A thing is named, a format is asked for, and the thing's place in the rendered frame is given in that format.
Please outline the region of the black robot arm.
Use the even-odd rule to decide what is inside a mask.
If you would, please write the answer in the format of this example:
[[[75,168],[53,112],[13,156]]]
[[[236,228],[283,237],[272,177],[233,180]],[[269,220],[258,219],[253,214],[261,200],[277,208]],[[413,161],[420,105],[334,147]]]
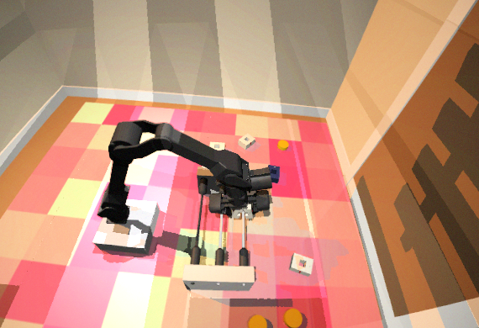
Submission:
[[[140,142],[144,133],[154,137]],[[250,170],[249,162],[237,153],[215,150],[168,123],[156,124],[144,119],[121,121],[117,123],[108,146],[112,172],[97,212],[107,224],[127,223],[130,207],[126,201],[130,185],[124,184],[124,181],[129,164],[134,159],[164,150],[206,167],[216,177],[216,186],[225,186],[231,197],[239,197],[245,188],[249,193],[272,188],[269,167]]]

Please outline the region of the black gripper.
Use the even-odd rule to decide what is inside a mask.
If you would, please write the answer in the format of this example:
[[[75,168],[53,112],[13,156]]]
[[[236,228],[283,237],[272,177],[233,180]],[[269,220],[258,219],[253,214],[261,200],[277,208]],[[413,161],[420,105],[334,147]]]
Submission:
[[[228,195],[228,194],[227,194]],[[232,216],[231,209],[246,208],[246,205],[253,203],[252,214],[270,209],[269,192],[267,190],[256,190],[253,195],[245,192],[239,197],[222,197],[222,193],[211,193],[208,201],[208,210],[211,214],[225,214]]]

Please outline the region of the orange round disc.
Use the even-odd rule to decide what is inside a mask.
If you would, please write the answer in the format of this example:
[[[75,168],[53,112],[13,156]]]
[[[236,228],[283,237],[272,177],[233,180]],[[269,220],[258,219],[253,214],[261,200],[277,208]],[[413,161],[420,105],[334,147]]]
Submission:
[[[254,315],[249,320],[248,328],[266,328],[266,319],[261,315]]]
[[[289,309],[284,314],[284,323],[289,328],[296,328],[302,324],[301,313],[297,309]]]
[[[277,147],[280,150],[285,151],[285,150],[287,150],[288,146],[289,146],[289,143],[286,140],[279,140],[278,141]]]

